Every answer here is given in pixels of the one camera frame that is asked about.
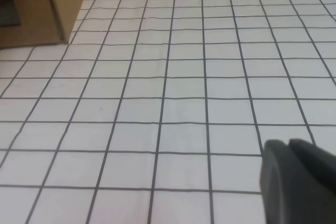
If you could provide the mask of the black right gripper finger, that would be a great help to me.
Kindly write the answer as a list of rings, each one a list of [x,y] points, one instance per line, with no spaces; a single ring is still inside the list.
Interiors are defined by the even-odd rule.
[[[335,155],[291,139],[266,141],[262,158],[266,223],[335,223]]]

